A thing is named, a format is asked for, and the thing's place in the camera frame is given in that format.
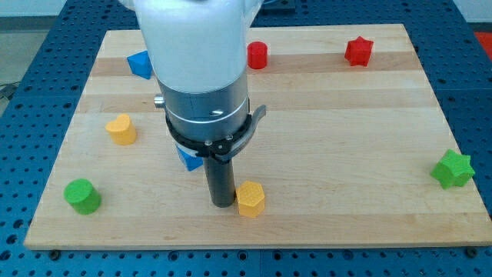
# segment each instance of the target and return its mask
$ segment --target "blue block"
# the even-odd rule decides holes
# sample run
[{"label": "blue block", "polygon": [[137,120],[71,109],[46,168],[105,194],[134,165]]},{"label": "blue block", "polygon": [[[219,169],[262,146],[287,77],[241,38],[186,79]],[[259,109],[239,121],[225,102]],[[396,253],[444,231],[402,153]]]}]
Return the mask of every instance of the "blue block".
[{"label": "blue block", "polygon": [[126,58],[130,65],[131,73],[142,78],[150,79],[152,74],[151,60],[148,58],[147,50],[131,55]]},{"label": "blue block", "polygon": [[193,171],[203,165],[203,159],[200,157],[189,155],[187,152],[181,150],[177,145],[176,149],[178,150],[179,159],[183,162],[188,171]]}]

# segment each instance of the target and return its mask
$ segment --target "wooden table surface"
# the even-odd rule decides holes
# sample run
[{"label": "wooden table surface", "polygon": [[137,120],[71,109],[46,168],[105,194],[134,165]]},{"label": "wooden table surface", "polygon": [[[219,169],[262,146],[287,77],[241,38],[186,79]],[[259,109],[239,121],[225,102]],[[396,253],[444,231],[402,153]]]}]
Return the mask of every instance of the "wooden table surface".
[{"label": "wooden table surface", "polygon": [[[347,42],[374,40],[368,67]],[[234,158],[236,185],[260,182],[266,209],[241,217],[212,205],[203,169],[187,172],[154,108],[159,93],[130,73],[139,31],[110,31],[78,103],[25,244],[30,249],[258,249],[489,245],[492,224],[473,181],[444,191],[429,172],[457,144],[403,25],[253,28],[269,65],[248,69],[251,108],[267,116]],[[135,144],[105,124],[128,113]],[[73,179],[102,195],[78,215]]]}]

